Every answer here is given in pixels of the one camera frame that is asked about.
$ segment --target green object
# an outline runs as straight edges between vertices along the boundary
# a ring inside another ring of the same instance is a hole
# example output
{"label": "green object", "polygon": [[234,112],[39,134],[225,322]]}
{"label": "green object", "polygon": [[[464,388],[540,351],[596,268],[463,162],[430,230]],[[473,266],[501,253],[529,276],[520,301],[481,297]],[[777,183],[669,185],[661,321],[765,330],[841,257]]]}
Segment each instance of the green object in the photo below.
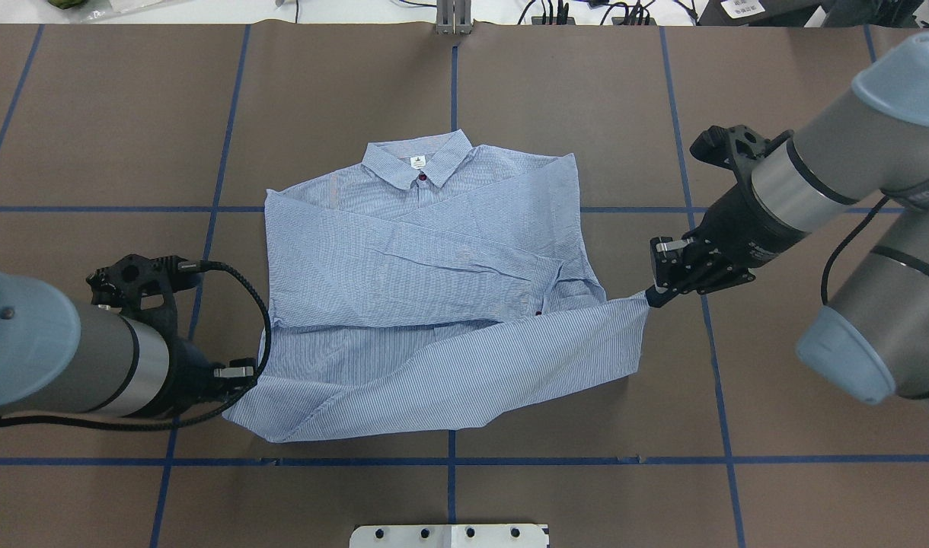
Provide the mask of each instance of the green object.
{"label": "green object", "polygon": [[79,4],[84,4],[85,0],[48,0],[48,3],[62,10],[68,10]]}

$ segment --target brown table surface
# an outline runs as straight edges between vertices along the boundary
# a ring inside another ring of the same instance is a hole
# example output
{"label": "brown table surface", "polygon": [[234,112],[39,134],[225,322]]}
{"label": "brown table surface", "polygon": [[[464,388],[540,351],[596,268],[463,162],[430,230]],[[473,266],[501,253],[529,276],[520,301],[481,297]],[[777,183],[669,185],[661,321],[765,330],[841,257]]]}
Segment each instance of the brown table surface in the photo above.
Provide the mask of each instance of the brown table surface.
{"label": "brown table surface", "polygon": [[[123,254],[210,255],[267,291],[266,188],[367,142],[461,128],[576,153],[583,232],[611,298],[646,241],[732,184],[691,159],[712,124],[799,128],[892,29],[428,24],[0,27],[0,270],[88,299]],[[554,547],[929,546],[929,418],[865,406],[795,358],[842,215],[751,285],[650,315],[640,372],[485,428],[267,444],[215,419],[177,434],[0,431],[0,547],[345,547],[358,524],[532,523]],[[844,253],[834,287],[896,215]],[[182,323],[212,358],[257,312],[210,277]]]}

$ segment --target blue striped shirt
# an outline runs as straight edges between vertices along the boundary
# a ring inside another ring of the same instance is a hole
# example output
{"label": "blue striped shirt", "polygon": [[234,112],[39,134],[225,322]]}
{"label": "blue striped shirt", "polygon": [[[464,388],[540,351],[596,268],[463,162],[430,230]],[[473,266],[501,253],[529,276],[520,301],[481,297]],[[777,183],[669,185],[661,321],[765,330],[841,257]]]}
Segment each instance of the blue striped shirt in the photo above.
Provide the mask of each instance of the blue striped shirt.
{"label": "blue striped shirt", "polygon": [[648,305],[590,268],[572,154],[370,143],[265,225],[272,356],[225,417],[266,440],[478,427],[637,371]]}

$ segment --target white floor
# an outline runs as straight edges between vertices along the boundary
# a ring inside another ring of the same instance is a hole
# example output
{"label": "white floor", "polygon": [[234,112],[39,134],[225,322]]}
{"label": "white floor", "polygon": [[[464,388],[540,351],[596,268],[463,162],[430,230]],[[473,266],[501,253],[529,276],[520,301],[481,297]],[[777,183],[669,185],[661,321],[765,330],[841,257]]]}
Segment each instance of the white floor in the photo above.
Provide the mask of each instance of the white floor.
{"label": "white floor", "polygon": [[[419,0],[430,3],[432,0]],[[691,0],[680,0],[686,4]],[[699,13],[708,0],[695,0]],[[298,0],[300,22],[405,22],[434,21],[434,10],[402,4],[398,0]],[[103,22],[117,24],[244,24],[262,20],[294,21],[296,4],[286,0],[276,6],[276,0],[165,0],[163,6],[107,18]],[[474,0],[472,17],[495,24],[515,24],[526,0]],[[591,9],[584,1],[571,4],[570,15],[577,24],[599,24],[606,8]],[[650,13],[661,25],[691,25],[691,18],[673,0],[655,0]],[[541,14],[533,7],[528,18]],[[80,14],[54,8],[46,0],[0,0],[0,22],[78,22]],[[918,9],[918,20],[929,22],[929,7],[925,0]]]}

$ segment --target shirt sleeve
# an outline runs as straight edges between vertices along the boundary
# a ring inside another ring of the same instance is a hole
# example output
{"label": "shirt sleeve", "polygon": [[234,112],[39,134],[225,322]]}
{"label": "shirt sleeve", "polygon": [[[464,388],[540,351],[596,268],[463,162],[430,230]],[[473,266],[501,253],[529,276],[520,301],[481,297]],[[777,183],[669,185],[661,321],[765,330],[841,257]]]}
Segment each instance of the shirt sleeve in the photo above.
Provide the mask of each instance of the shirt sleeve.
{"label": "shirt sleeve", "polygon": [[266,200],[270,300],[284,327],[402,327],[535,315],[562,261],[471,235]]}

